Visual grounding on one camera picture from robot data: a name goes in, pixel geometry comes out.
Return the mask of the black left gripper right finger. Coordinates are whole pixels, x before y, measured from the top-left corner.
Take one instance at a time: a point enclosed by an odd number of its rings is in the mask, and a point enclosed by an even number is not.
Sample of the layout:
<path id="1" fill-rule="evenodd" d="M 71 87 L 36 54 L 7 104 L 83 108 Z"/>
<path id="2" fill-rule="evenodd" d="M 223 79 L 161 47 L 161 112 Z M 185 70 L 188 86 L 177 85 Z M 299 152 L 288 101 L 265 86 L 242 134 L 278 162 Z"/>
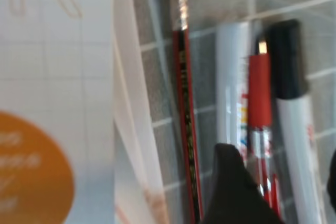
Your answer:
<path id="1" fill-rule="evenodd" d="M 330 203 L 335 203 L 336 195 L 335 195 L 335 180 L 336 180 L 336 152 L 333 153 L 331 162 L 330 162 L 330 168 L 329 168 L 329 177 L 327 182 L 327 192 L 330 198 Z"/>

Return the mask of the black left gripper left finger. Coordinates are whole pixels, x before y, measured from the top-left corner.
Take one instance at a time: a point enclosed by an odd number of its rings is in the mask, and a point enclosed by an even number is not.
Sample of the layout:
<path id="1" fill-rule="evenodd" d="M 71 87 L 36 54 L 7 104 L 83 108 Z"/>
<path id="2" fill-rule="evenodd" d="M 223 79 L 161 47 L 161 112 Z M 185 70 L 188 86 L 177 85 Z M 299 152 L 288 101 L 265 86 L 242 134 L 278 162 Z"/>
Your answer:
<path id="1" fill-rule="evenodd" d="M 211 196 L 201 223 L 283 223 L 262 198 L 231 144 L 214 147 Z"/>

